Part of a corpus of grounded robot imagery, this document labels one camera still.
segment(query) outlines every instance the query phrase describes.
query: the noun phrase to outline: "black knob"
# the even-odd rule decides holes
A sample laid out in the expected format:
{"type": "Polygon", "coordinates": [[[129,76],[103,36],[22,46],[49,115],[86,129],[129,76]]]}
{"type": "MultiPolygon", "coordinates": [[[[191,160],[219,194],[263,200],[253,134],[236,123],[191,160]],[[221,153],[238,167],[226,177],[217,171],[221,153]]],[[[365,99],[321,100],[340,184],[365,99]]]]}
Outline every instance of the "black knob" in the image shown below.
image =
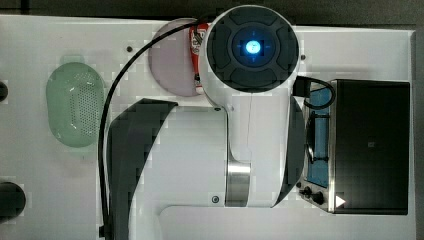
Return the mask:
{"type": "Polygon", "coordinates": [[[317,192],[311,195],[312,196],[312,200],[321,205],[324,203],[324,195],[322,194],[322,192],[317,192]]]}
{"type": "Polygon", "coordinates": [[[13,219],[25,208],[24,191],[11,182],[0,183],[0,223],[13,219]]]}
{"type": "Polygon", "coordinates": [[[310,198],[312,194],[312,190],[310,187],[305,187],[303,190],[300,190],[299,193],[305,196],[306,198],[310,198]]]}
{"type": "Polygon", "coordinates": [[[8,94],[9,90],[7,89],[6,84],[0,82],[0,102],[3,102],[7,98],[8,94]]]}

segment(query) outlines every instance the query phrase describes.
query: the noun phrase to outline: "blue led light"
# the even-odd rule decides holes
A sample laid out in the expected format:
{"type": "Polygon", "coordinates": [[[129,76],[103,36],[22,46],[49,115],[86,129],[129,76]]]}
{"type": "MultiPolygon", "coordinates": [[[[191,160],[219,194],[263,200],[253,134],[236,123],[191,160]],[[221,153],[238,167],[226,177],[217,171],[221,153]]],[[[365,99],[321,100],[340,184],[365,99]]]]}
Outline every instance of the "blue led light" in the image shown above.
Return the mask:
{"type": "Polygon", "coordinates": [[[246,44],[246,51],[250,54],[257,54],[261,50],[261,44],[258,41],[251,40],[246,44]]]}

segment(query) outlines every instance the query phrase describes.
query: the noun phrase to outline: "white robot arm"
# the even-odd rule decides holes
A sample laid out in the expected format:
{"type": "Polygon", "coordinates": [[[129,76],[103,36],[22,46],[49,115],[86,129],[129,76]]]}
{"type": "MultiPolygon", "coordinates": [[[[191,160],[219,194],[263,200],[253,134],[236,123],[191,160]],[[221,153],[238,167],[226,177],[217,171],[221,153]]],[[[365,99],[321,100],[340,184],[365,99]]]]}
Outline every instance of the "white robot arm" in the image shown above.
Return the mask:
{"type": "Polygon", "coordinates": [[[144,99],[111,124],[114,239],[160,240],[158,216],[169,206],[278,203],[290,190],[288,169],[303,167],[304,121],[292,97],[299,60],[296,34],[277,12],[241,6],[217,17],[199,54],[216,107],[144,99]]]}

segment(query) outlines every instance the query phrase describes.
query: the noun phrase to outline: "white surface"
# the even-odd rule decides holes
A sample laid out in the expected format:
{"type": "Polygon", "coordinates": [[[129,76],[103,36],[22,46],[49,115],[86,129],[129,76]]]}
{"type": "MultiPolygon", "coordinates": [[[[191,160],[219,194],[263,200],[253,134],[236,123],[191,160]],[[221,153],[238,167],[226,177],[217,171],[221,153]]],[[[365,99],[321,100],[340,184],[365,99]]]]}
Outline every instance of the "white surface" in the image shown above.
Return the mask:
{"type": "MultiPolygon", "coordinates": [[[[126,47],[138,50],[164,23],[0,16],[0,79],[10,90],[0,104],[0,178],[21,184],[28,197],[24,216],[0,225],[0,239],[96,239],[95,146],[81,153],[52,136],[47,79],[64,55],[76,54],[109,86],[130,57],[126,47]]],[[[408,31],[297,30],[307,56],[301,71],[308,69],[308,76],[411,80],[408,31]]],[[[146,60],[139,59],[122,81],[113,116],[141,97],[208,105],[203,96],[169,96],[151,78],[146,60]]],[[[161,215],[165,239],[415,239],[412,156],[408,216],[329,215],[291,193],[276,209],[168,208],[161,215]]]]}

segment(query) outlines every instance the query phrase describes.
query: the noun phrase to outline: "mounting hole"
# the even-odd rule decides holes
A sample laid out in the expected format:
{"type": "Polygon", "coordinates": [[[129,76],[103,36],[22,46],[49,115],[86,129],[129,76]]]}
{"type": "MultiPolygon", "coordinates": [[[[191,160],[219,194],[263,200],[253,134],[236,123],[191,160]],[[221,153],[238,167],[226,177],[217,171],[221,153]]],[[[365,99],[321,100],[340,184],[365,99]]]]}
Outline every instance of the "mounting hole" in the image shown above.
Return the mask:
{"type": "Polygon", "coordinates": [[[9,89],[6,84],[0,82],[0,102],[3,102],[7,98],[7,95],[9,95],[9,89]]]}
{"type": "Polygon", "coordinates": [[[212,197],[212,202],[213,203],[218,203],[219,202],[219,197],[218,196],[213,196],[212,197]]]}

